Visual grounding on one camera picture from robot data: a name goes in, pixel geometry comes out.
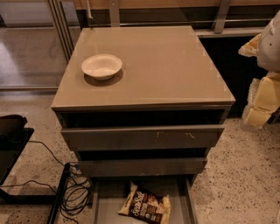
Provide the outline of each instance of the snack bag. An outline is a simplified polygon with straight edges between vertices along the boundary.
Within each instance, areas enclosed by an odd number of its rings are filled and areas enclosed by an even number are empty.
[[[171,205],[168,195],[159,197],[131,182],[129,196],[118,214],[150,224],[168,224],[170,211]]]

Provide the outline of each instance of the drawer front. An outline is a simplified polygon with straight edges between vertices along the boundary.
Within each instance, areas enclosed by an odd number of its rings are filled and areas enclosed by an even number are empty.
[[[214,147],[223,131],[222,125],[169,127],[63,129],[72,151],[179,149]]]
[[[203,171],[205,158],[165,158],[80,161],[87,177],[125,177],[197,174]]]

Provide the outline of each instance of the bowl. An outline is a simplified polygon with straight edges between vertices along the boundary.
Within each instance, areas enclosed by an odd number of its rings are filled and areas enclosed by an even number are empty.
[[[98,81],[111,79],[122,68],[122,61],[114,55],[98,54],[86,59],[81,70]]]

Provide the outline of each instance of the power cord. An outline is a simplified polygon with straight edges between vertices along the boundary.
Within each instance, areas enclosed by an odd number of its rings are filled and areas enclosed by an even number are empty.
[[[35,144],[43,144],[44,146],[45,146],[45,148],[46,149],[48,149],[48,151],[52,154],[52,156],[53,156],[53,158],[60,164],[60,165],[63,165],[64,166],[64,164],[62,164],[55,156],[54,156],[54,154],[53,154],[53,152],[44,144],[44,143],[42,143],[42,142],[40,142],[40,141],[28,141],[29,143],[35,143]]]
[[[56,192],[54,191],[54,189],[53,189],[50,185],[48,185],[48,184],[43,184],[43,183],[39,183],[39,182],[36,181],[36,180],[28,180],[27,182],[25,182],[25,183],[23,183],[23,184],[20,184],[20,185],[0,185],[0,188],[2,188],[2,187],[14,187],[14,186],[25,186],[25,185],[27,185],[28,183],[31,183],[31,182],[36,183],[36,184],[41,185],[41,186],[48,186],[48,187],[52,190],[52,192],[53,192],[54,194],[56,194]]]
[[[53,158],[60,164],[65,166],[63,163],[61,163],[53,154],[53,152],[43,143],[40,141],[29,141],[29,143],[35,143],[35,144],[43,144],[45,148],[52,154]],[[76,165],[77,162],[69,162],[70,166],[74,168],[76,171],[79,170],[78,166]],[[48,186],[54,194],[56,192],[54,189],[48,185],[39,183],[36,180],[29,180],[23,184],[20,185],[0,185],[0,187],[14,187],[14,186],[24,186],[28,183],[36,183],[38,185],[42,186]],[[88,200],[91,195],[91,185],[88,181],[88,178],[83,177],[81,174],[71,171],[71,176],[66,182],[66,188],[63,192],[63,199],[62,203],[60,204],[60,213],[61,215],[70,220],[75,222],[76,224],[79,224],[79,222],[75,219],[72,219],[69,216],[75,216],[79,214],[86,206],[91,205],[92,203],[88,203]]]

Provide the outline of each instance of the speckled floor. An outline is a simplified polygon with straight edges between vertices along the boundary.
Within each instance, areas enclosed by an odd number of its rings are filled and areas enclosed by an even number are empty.
[[[5,43],[0,42],[0,58],[4,55]],[[17,61],[15,52],[10,57],[14,62]],[[5,67],[3,57],[0,61],[0,68]],[[58,74],[61,69],[59,66],[53,73]],[[25,83],[24,76],[19,74],[23,81],[15,84]],[[0,116],[15,113],[25,116],[26,126],[35,129],[31,140],[44,142],[63,163],[76,161],[63,141],[60,124],[51,110],[53,97],[54,93],[0,93]],[[257,132],[247,132],[241,129],[240,119],[226,120],[220,141],[210,150],[206,169],[192,186],[199,224],[277,223],[280,208],[279,133],[279,123],[266,125]],[[34,179],[57,187],[62,170],[63,167],[43,145],[28,143],[4,184],[15,185]],[[52,193],[47,187],[36,184],[5,191],[11,194]],[[0,205],[0,223],[46,223],[50,210],[51,206]],[[92,223],[91,207],[74,218],[79,223]],[[58,214],[56,223],[73,222]]]

